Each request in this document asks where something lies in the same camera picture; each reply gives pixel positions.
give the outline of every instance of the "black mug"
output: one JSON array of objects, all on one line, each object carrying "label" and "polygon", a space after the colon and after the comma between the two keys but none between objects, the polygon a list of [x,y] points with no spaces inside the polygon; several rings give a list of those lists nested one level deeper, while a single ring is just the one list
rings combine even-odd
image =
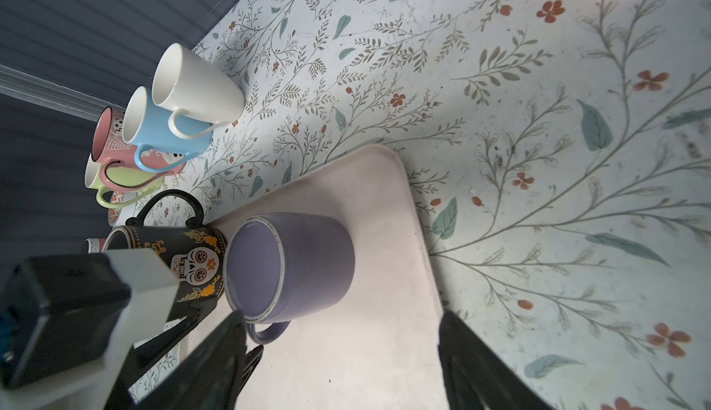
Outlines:
[{"label": "black mug", "polygon": [[[148,212],[163,197],[173,195],[187,201],[195,212],[185,227],[147,227]],[[220,297],[224,289],[222,275],[227,242],[215,228],[203,225],[205,214],[200,202],[180,190],[159,192],[126,224],[114,228],[104,250],[153,248],[155,253],[181,281],[176,302]]]}]

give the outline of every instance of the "mug handle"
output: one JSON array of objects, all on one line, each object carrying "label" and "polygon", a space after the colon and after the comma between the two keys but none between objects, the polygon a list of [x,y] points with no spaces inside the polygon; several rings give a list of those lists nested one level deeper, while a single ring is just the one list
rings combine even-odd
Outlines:
[{"label": "mug handle", "polygon": [[195,211],[195,217],[190,217],[185,220],[185,226],[188,228],[200,228],[203,226],[203,219],[205,219],[205,212],[203,211],[203,206],[200,204],[198,199],[194,198],[192,195],[185,191],[180,190],[165,190],[156,194],[152,199],[150,199],[143,209],[138,213],[136,217],[130,217],[126,220],[126,224],[134,227],[143,227],[144,221],[148,216],[148,213],[153,209],[153,207],[158,203],[163,197],[168,197],[169,195],[174,195],[179,197],[184,201],[187,201],[191,206],[193,211]]},{"label": "mug handle", "polygon": [[101,183],[105,184],[109,189],[113,191],[122,191],[122,190],[140,190],[142,188],[147,187],[149,184],[153,183],[157,178],[163,177],[166,173],[161,173],[161,174],[155,174],[153,177],[150,179],[146,180],[142,184],[137,184],[135,186],[124,186],[123,184],[118,184],[111,180],[109,178],[109,174],[107,171],[109,170],[109,166],[111,165],[117,165],[120,162],[114,161],[109,163],[108,165],[103,165],[101,167],[101,171],[99,172],[99,179],[101,180]]},{"label": "mug handle", "polygon": [[175,111],[173,111],[171,116],[168,118],[168,127],[171,129],[171,132],[173,134],[175,134],[177,137],[184,139],[184,140],[197,139],[198,137],[204,136],[208,132],[211,132],[217,128],[222,128],[228,124],[228,123],[215,123],[212,126],[210,126],[209,128],[207,128],[206,130],[199,132],[197,134],[192,134],[192,135],[185,134],[185,133],[182,133],[180,131],[180,129],[178,129],[178,125],[176,125],[176,119],[179,116],[186,116],[186,115],[188,115],[188,112],[185,109],[176,109]]},{"label": "mug handle", "polygon": [[247,334],[250,335],[250,339],[252,339],[254,343],[266,345],[268,343],[273,343],[279,336],[281,336],[281,334],[289,326],[290,322],[291,321],[288,320],[287,322],[273,323],[271,326],[267,327],[266,330],[262,331],[257,331],[257,328],[254,327],[253,323],[245,324],[245,326],[247,327]]},{"label": "mug handle", "polygon": [[104,208],[108,208],[110,210],[120,210],[121,208],[127,207],[130,204],[136,203],[143,197],[146,197],[147,195],[153,194],[159,187],[151,187],[147,189],[143,194],[140,194],[137,197],[134,197],[128,201],[122,201],[121,203],[109,203],[108,201],[104,200],[104,194],[107,192],[112,191],[109,187],[102,186],[99,188],[96,192],[96,202],[100,204]]},{"label": "mug handle", "polygon": [[134,162],[136,163],[136,166],[138,166],[140,169],[146,171],[147,173],[167,173],[170,170],[175,169],[176,167],[182,165],[186,161],[190,160],[191,158],[195,158],[197,156],[200,156],[198,153],[187,153],[185,154],[185,157],[181,158],[175,163],[172,163],[171,165],[165,166],[165,167],[149,167],[146,166],[145,163],[143,163],[143,160],[141,160],[141,154],[146,152],[147,150],[152,150],[153,148],[150,145],[142,144],[138,145],[136,148],[136,153],[134,154]]}]

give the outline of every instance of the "white mug handle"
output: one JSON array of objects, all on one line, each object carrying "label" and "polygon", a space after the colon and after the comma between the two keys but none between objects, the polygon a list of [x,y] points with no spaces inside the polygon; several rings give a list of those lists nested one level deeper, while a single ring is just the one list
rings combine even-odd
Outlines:
[{"label": "white mug handle", "polygon": [[217,128],[222,128],[228,124],[228,123],[215,123],[211,127],[207,128],[206,130],[203,130],[200,133],[192,134],[192,135],[185,134],[185,133],[182,133],[178,129],[178,126],[176,125],[176,119],[179,116],[184,116],[184,115],[188,115],[188,112],[185,109],[176,109],[175,111],[173,111],[171,116],[168,118],[168,127],[171,129],[171,132],[173,134],[175,134],[177,137],[184,139],[184,140],[197,139],[198,137],[204,136],[208,132],[212,132],[213,130],[215,130]]}]

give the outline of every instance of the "blue mug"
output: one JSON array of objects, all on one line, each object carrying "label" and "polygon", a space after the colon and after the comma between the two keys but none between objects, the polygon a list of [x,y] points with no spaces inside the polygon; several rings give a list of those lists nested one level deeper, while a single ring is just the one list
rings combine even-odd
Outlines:
[{"label": "blue mug", "polygon": [[[168,127],[171,112],[153,104],[150,91],[138,87],[131,96],[124,114],[122,136],[124,142],[137,147],[134,155],[136,166],[148,173],[163,173],[184,164],[187,160],[200,156],[210,146],[212,132],[196,139],[186,140],[176,137]],[[188,134],[199,133],[212,125],[204,121],[181,116],[176,119],[181,130]],[[173,154],[178,160],[166,167],[150,167],[141,160],[151,150]]]}]

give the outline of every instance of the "black mug handle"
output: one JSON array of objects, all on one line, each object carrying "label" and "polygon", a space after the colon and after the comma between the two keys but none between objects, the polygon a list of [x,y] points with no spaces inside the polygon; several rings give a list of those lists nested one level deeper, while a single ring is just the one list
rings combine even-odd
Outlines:
[{"label": "black mug handle", "polygon": [[146,217],[148,216],[148,212],[151,211],[151,209],[158,203],[160,199],[163,197],[167,197],[169,195],[174,195],[175,197],[179,197],[183,199],[184,201],[187,201],[188,204],[191,206],[193,211],[195,211],[195,217],[190,217],[189,219],[185,220],[185,226],[188,228],[200,228],[203,226],[203,219],[205,218],[205,212],[203,211],[203,206],[200,204],[200,201],[198,199],[194,198],[192,195],[188,194],[185,191],[180,191],[180,190],[165,190],[162,192],[159,192],[156,194],[153,198],[151,198],[148,203],[143,207],[143,209],[138,213],[136,217],[131,217],[126,220],[126,224],[132,227],[143,227],[144,226],[144,221],[146,220]]}]

